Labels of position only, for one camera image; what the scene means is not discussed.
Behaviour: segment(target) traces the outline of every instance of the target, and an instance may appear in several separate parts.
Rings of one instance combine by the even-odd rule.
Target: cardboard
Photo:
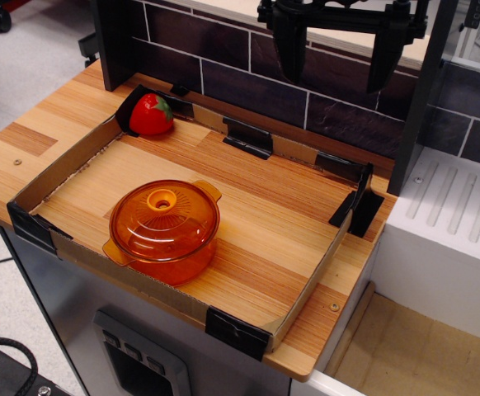
[[[326,374],[368,396],[480,395],[480,338],[381,295],[343,347]]]
[[[96,174],[88,169],[89,164],[94,164],[93,160],[97,156],[102,155],[108,149],[112,149],[111,145],[117,142],[117,139],[123,134],[123,130],[131,133],[127,129],[128,119],[133,109],[132,104],[144,93],[150,91],[142,86],[136,88],[113,117],[98,125],[90,134],[77,142],[7,205],[15,233],[46,251],[52,252],[57,257],[75,262],[89,271],[94,271],[100,277],[161,306],[168,312],[193,323],[197,327],[204,328],[212,336],[249,356],[261,360],[265,353],[272,352],[279,346],[302,307],[306,304],[322,277],[324,268],[329,265],[346,231],[351,226],[355,207],[352,206],[346,210],[341,221],[341,227],[329,243],[324,257],[314,268],[310,279],[305,283],[288,312],[277,320],[260,327],[247,323],[212,305],[205,304],[179,289],[172,288],[137,271],[115,265],[109,258],[99,252],[93,252],[88,247],[74,242],[73,235],[68,235],[66,229],[58,229],[39,215],[31,215],[31,212],[37,206],[46,205],[46,201],[51,201],[52,194],[59,188],[63,186],[65,188],[74,177],[80,177],[83,170],[85,174]],[[158,93],[162,94],[167,101],[172,99],[162,92]],[[179,99],[174,99],[170,103],[172,103],[172,108],[177,117],[183,119],[194,117],[195,122],[200,122],[210,128],[215,126],[216,130],[224,131],[226,123],[224,123],[224,118],[220,119],[217,113],[206,111],[200,106],[197,107],[196,111],[193,111],[189,102]],[[271,134],[265,137],[265,139],[267,138],[271,139]],[[280,154],[288,158],[293,157],[297,152],[304,151],[302,144],[296,144],[293,141],[284,142],[281,140],[278,146]],[[307,151],[308,158],[313,158],[311,149]],[[104,186],[102,182],[95,179],[92,179],[91,182]]]

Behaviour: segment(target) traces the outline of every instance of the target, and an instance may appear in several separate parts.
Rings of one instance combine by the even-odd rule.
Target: toy kitchen
[[[100,60],[0,132],[86,394],[480,394],[480,1],[361,3],[92,0]]]

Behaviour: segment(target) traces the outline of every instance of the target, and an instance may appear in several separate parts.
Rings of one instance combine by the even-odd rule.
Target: cardboard tray
[[[381,205],[369,188],[371,166],[163,92],[176,116],[174,131],[139,137],[129,130],[129,117],[147,92],[137,87],[113,117],[7,204],[15,232],[261,360],[285,337],[345,233],[364,234]],[[318,169],[357,188],[341,188],[319,170],[271,156],[275,151],[303,163],[301,156],[313,156]],[[210,180],[223,194],[217,255],[208,270],[178,288],[118,266],[101,250],[116,202],[145,182],[168,178]]]

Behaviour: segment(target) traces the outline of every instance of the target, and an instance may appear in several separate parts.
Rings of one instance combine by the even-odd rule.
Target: cardboard box lid
[[[255,192],[249,197],[250,199],[252,198],[253,200],[256,200],[257,204],[260,204],[262,201],[265,202],[264,196],[266,195],[279,197],[276,199],[276,203],[272,202],[271,205],[268,205],[268,208],[266,208],[266,215],[276,215],[277,219],[280,215],[294,216],[291,220],[280,219],[279,221],[275,221],[275,224],[272,224],[275,228],[269,229],[268,235],[272,238],[278,239],[281,235],[279,235],[279,232],[276,230],[279,228],[282,229],[283,227],[286,228],[293,226],[297,231],[295,231],[295,229],[282,229],[280,233],[288,233],[288,237],[289,233],[303,233],[303,235],[300,236],[303,244],[316,243],[317,246],[315,249],[312,249],[312,246],[304,245],[302,252],[317,250],[317,259],[311,260],[311,257],[315,257],[314,254],[310,256],[308,258],[309,264],[306,266],[307,268],[304,268],[304,261],[299,263],[300,265],[303,265],[303,268],[284,268],[282,271],[285,272],[290,279],[294,277],[293,274],[302,278],[299,282],[293,279],[289,280],[289,282],[294,282],[295,284],[292,301],[288,301],[287,305],[284,304],[285,306],[283,305],[274,309],[272,305],[277,301],[276,299],[268,301],[266,297],[262,298],[255,304],[264,305],[261,308],[261,312],[264,310],[267,312],[272,311],[271,314],[267,315],[271,316],[272,320],[251,320],[249,318],[252,315],[250,315],[246,309],[242,311],[242,308],[240,308],[236,313],[227,312],[227,309],[223,309],[219,304],[213,304],[213,299],[207,301],[201,300],[200,295],[194,294],[194,290],[190,287],[174,289],[144,276],[137,271],[132,271],[128,268],[115,265],[101,253],[101,247],[98,243],[99,240],[97,240],[97,244],[95,244],[91,241],[87,241],[88,237],[77,234],[77,232],[81,233],[82,229],[87,229],[85,234],[104,234],[105,238],[107,238],[107,227],[106,229],[102,229],[102,227],[98,226],[98,224],[106,224],[107,211],[105,211],[104,215],[97,214],[95,221],[92,221],[92,219],[75,219],[76,221],[84,221],[84,223],[80,224],[78,227],[76,224],[74,226],[71,226],[70,224],[68,224],[68,226],[63,226],[63,224],[66,224],[65,219],[70,216],[73,217],[71,214],[71,212],[73,212],[73,205],[67,206],[70,205],[70,202],[67,200],[71,200],[72,198],[70,197],[72,196],[80,195],[78,194],[78,188],[84,186],[84,184],[81,183],[84,183],[85,178],[87,178],[87,185],[93,184],[99,188],[100,186],[106,186],[106,181],[110,180],[112,172],[114,172],[116,168],[119,168],[120,170],[122,167],[128,167],[129,175],[134,174],[136,175],[136,178],[132,182],[128,182],[129,180],[121,180],[120,183],[123,183],[125,186],[125,188],[122,189],[123,191],[117,191],[118,189],[116,188],[116,185],[120,186],[121,184],[114,183],[114,186],[111,187],[115,188],[116,196],[123,196],[133,188],[133,183],[140,183],[143,175],[138,174],[146,173],[143,172],[142,167],[139,167],[139,165],[142,165],[143,163],[140,163],[139,160],[135,158],[126,157],[125,153],[120,153],[118,151],[119,148],[124,147],[129,150],[129,153],[137,153],[136,149],[140,150],[143,158],[146,159],[145,162],[148,163],[150,167],[154,167],[159,163],[161,163],[162,166],[168,165],[169,167],[172,167],[169,172],[182,175],[183,177],[191,177],[194,172],[202,172],[202,169],[205,169],[207,177],[215,177],[221,181],[220,184],[226,189],[225,195],[231,191],[232,195],[230,197],[230,202],[233,202],[233,205],[239,204],[240,209],[229,208],[229,213],[233,213],[236,210],[237,214],[241,214],[245,208],[249,208],[249,205],[252,204],[252,202],[249,200],[247,200],[247,203],[238,202],[239,196],[233,196],[233,191],[236,191],[235,189],[237,188],[233,182],[238,182],[239,179],[235,177],[235,180],[224,181],[223,173],[226,173],[225,168],[227,166],[238,164],[247,166],[254,161],[257,166],[254,169],[258,169],[260,172],[267,172],[266,170],[262,170],[266,167],[275,169],[276,166],[276,168],[279,168],[279,165],[283,164],[279,162],[277,165],[270,165],[261,162],[262,160],[259,159],[260,156],[257,156],[257,159],[253,159],[251,155],[237,151],[233,152],[228,148],[228,158],[231,160],[230,163],[224,165],[215,164],[214,169],[208,169],[211,165],[205,163],[205,161],[211,161],[211,159],[207,158],[206,160],[201,160],[203,163],[196,166],[193,162],[196,161],[195,158],[202,153],[196,152],[198,150],[205,151],[210,149],[210,147],[202,148],[201,146],[205,144],[216,145],[216,142],[221,141],[223,138],[223,136],[221,136],[218,139],[216,136],[218,135],[217,133],[209,131],[208,128],[202,128],[201,125],[206,125],[213,130],[220,131],[227,135],[226,138],[233,138],[237,142],[239,141],[239,136],[245,136],[246,134],[248,138],[251,136],[248,139],[249,141],[244,142],[245,144],[233,144],[234,147],[251,146],[251,148],[246,150],[249,153],[253,151],[253,146],[256,148],[258,145],[257,136],[260,134],[263,135],[262,140],[266,143],[271,141],[271,145],[274,143],[273,137],[271,134],[267,134],[265,131],[260,131],[257,128],[252,128],[250,125],[241,121],[227,117],[224,118],[215,112],[208,111],[202,106],[194,105],[190,102],[170,97],[165,94],[162,95],[164,95],[167,101],[169,101],[178,117],[175,134],[157,139],[139,138],[142,140],[123,134],[123,138],[119,141],[118,138],[121,136],[121,129],[127,128],[127,121],[129,113],[131,112],[130,110],[133,109],[133,103],[135,103],[145,92],[148,92],[148,89],[145,87],[136,88],[132,94],[128,96],[123,105],[121,105],[114,117],[111,117],[109,120],[99,125],[90,134],[77,142],[68,152],[64,153],[59,159],[51,164],[51,166],[45,169],[7,205],[15,232],[18,236],[35,243],[44,250],[52,252],[63,259],[75,262],[80,266],[84,266],[89,271],[96,272],[99,276],[105,277],[111,282],[115,282],[120,285],[120,287],[125,288],[154,304],[161,305],[164,309],[176,316],[182,317],[185,320],[192,322],[194,325],[204,328],[206,332],[228,343],[230,346],[243,351],[249,356],[261,360],[265,353],[275,350],[280,341],[284,338],[289,327],[293,324],[294,320],[299,315],[300,310],[317,285],[322,276],[324,267],[333,258],[333,255],[340,245],[341,240],[344,238],[346,231],[354,228],[357,233],[363,233],[362,222],[352,221],[353,214],[355,212],[362,212],[359,216],[360,219],[370,217],[370,214],[374,217],[374,213],[381,204],[382,199],[375,195],[369,188],[372,175],[371,166],[363,166],[341,158],[327,156],[325,153],[319,153],[317,150],[305,147],[302,144],[285,141],[285,139],[282,138],[277,139],[277,141],[279,141],[277,145],[280,145],[281,153],[285,156],[300,153],[300,155],[303,156],[302,158],[314,158],[315,163],[311,163],[311,165],[317,167],[322,166],[323,169],[326,169],[329,172],[338,172],[338,170],[342,170],[342,176],[351,179],[352,183],[357,182],[358,186],[355,191],[351,188],[341,189],[339,186],[339,191],[336,191],[336,202],[328,202],[329,200],[333,200],[333,197],[329,198],[326,196],[324,197],[326,199],[324,199],[322,194],[336,184],[328,182],[328,179],[323,177],[318,171],[303,167],[296,163],[291,163],[282,171],[286,176],[293,176],[295,181],[298,180],[297,177],[303,177],[304,182],[312,183],[308,187],[303,186],[302,191],[296,191],[293,186],[286,187],[288,190],[287,194],[291,194],[292,198],[295,199],[297,203],[300,202],[300,207],[297,207],[297,205],[294,207],[294,202],[282,200],[280,195],[285,196],[285,194],[282,194],[282,191],[273,191],[271,189],[261,191],[260,188],[254,189]],[[188,131],[193,128],[192,125],[199,126],[197,126],[197,128],[195,127],[195,132],[189,133]],[[183,140],[182,136],[189,137],[187,140]],[[169,142],[176,142],[174,146],[179,146],[179,143],[181,142],[181,146],[186,147],[186,153],[180,153],[179,151],[174,153],[169,151],[172,149],[168,147],[170,144]],[[222,149],[225,150],[226,146],[219,147],[219,151],[221,152]],[[160,154],[155,153],[154,149],[164,149],[165,151]],[[188,160],[191,156],[189,152],[192,149],[195,150],[196,154],[191,154],[193,157]],[[101,163],[99,158],[101,158],[103,154],[105,154],[104,157],[108,157],[112,153],[115,153],[112,157],[118,158],[118,161],[120,162],[112,162],[113,168],[108,169],[108,172],[105,172],[104,176],[101,176],[104,165],[99,166]],[[233,158],[233,155],[236,154],[238,154],[238,158]],[[235,172],[235,169],[227,172],[234,175],[238,174],[238,172]],[[255,179],[258,176],[257,174],[253,175],[249,173],[248,170],[246,170],[246,172],[245,175],[237,176],[241,178],[254,177]],[[156,172],[151,172],[151,174],[146,177],[153,177],[154,174],[157,175]],[[120,179],[131,179],[131,177],[120,177]],[[301,192],[305,192],[306,196],[301,196]],[[109,196],[110,194],[108,193],[108,190],[103,191],[102,193],[104,196]],[[101,198],[90,193],[90,195],[87,196],[87,199],[93,200],[99,204]],[[107,208],[110,208],[112,204],[113,202],[108,199],[103,205],[107,205]],[[93,204],[88,202],[84,205],[89,207]],[[333,221],[337,223],[337,226],[341,227],[337,228],[325,224],[322,226],[323,230],[315,229],[322,224],[322,222],[319,222],[316,218],[318,213],[315,213],[315,210],[312,210],[308,205],[312,205],[313,208],[315,208],[315,205],[324,205],[324,209],[321,207],[318,208],[319,211],[324,210],[325,212],[321,217],[328,220],[328,214],[330,216],[335,214],[335,220]],[[241,218],[242,216],[237,216],[236,218],[241,225],[254,225],[256,223],[243,222]],[[88,224],[87,221],[95,223],[93,228],[97,227],[97,229],[88,229],[91,224]],[[299,226],[298,222],[301,221],[305,221],[305,224]],[[231,228],[230,231],[227,230],[227,225],[223,227],[225,228],[223,232],[224,235],[235,233],[233,222],[230,222],[229,226],[231,226],[229,227]],[[328,232],[328,235],[319,235],[323,232]],[[285,244],[289,243],[288,237],[276,240],[276,245],[270,248],[266,253],[266,258],[262,257],[264,260],[261,261],[270,261],[267,257],[271,254],[271,249],[273,249],[273,252],[276,252],[280,248],[285,251]],[[321,243],[322,247],[319,247],[319,241],[323,238],[324,242]],[[299,244],[293,246],[293,249],[295,248],[299,248]],[[274,263],[270,262],[268,268],[275,269],[278,267],[278,265],[275,266],[273,264]],[[270,279],[273,275],[274,274],[269,272],[264,274],[264,277]],[[274,285],[275,287],[279,286],[282,289],[277,290],[275,295],[283,293],[285,291],[284,289],[288,286],[288,284],[278,285],[278,283],[275,283]],[[260,293],[260,291],[257,290],[253,292],[252,295],[255,295],[256,293]]]

